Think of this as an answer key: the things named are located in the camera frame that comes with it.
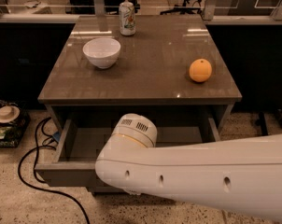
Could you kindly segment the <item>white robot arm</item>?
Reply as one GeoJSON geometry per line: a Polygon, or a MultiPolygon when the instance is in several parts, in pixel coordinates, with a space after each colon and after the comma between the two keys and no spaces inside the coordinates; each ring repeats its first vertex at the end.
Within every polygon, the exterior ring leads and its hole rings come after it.
{"type": "Polygon", "coordinates": [[[149,194],[282,222],[282,134],[156,147],[147,118],[122,116],[101,150],[97,176],[149,194]]]}

